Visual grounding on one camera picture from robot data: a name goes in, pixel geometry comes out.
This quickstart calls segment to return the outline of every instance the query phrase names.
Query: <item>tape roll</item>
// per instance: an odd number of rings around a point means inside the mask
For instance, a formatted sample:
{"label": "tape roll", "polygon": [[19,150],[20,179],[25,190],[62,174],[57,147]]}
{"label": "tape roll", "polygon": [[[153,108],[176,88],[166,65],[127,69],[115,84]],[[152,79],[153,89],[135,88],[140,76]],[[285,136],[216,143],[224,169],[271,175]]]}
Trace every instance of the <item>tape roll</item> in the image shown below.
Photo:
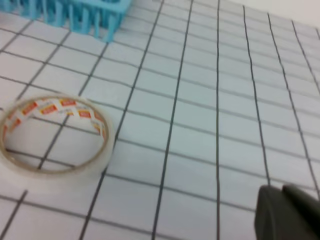
{"label": "tape roll", "polygon": [[[36,169],[18,161],[5,148],[13,131],[31,117],[65,114],[90,119],[103,144],[88,161],[66,170]],[[97,180],[108,165],[115,142],[111,118],[91,102],[74,96],[45,95],[20,100],[10,106],[0,119],[0,175],[13,185],[31,192],[56,193]]]}

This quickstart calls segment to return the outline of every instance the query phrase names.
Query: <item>grid paper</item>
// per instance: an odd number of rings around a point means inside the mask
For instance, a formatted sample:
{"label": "grid paper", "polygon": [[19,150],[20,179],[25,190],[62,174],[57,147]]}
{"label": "grid paper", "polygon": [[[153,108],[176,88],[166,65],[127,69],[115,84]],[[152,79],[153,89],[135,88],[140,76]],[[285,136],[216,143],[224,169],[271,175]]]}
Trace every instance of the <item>grid paper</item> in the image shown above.
{"label": "grid paper", "polygon": [[[225,0],[133,0],[111,44],[0,19],[1,110],[62,92],[108,111],[116,129],[108,168],[80,191],[1,181],[0,239],[254,240],[261,185],[319,197],[318,29]],[[72,168],[88,158],[66,146],[97,137],[67,117],[26,125],[45,132],[8,151],[39,168]]]}

